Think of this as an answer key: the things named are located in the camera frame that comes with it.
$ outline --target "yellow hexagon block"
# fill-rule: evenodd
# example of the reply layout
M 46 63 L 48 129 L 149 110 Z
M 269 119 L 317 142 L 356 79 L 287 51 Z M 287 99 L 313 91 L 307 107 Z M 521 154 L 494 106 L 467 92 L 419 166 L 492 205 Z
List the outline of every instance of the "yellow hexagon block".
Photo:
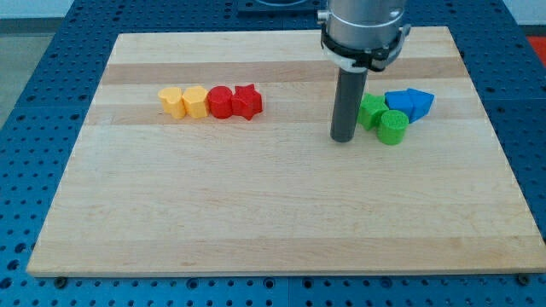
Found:
M 160 90 L 157 96 L 163 105 L 163 111 L 169 113 L 175 119 L 181 119 L 186 115 L 186 108 L 182 102 L 182 89 L 170 87 Z
M 182 95 L 184 106 L 189 116 L 200 119 L 208 116 L 208 90 L 202 86 L 188 87 Z

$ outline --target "blue block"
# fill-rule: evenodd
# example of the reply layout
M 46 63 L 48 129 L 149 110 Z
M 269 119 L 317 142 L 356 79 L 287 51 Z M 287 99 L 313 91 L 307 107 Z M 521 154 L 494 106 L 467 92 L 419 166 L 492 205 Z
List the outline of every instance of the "blue block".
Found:
M 415 89 L 408 89 L 407 93 L 413 104 L 413 112 L 409 116 L 409 122 L 413 123 L 428 114 L 433 105 L 434 95 Z
M 391 91 L 385 93 L 386 104 L 391 110 L 404 112 L 411 118 L 413 113 L 413 102 L 406 90 Z

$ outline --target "wooden table surface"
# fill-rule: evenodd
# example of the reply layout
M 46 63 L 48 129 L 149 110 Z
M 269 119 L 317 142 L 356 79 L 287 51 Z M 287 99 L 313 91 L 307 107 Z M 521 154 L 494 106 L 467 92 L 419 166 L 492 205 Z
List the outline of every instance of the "wooden table surface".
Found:
M 35 276 L 546 270 L 546 248 L 445 27 L 415 28 L 367 91 L 433 109 L 394 147 L 329 138 L 320 33 L 122 34 L 27 270 Z M 255 83 L 264 112 L 173 119 L 166 86 Z

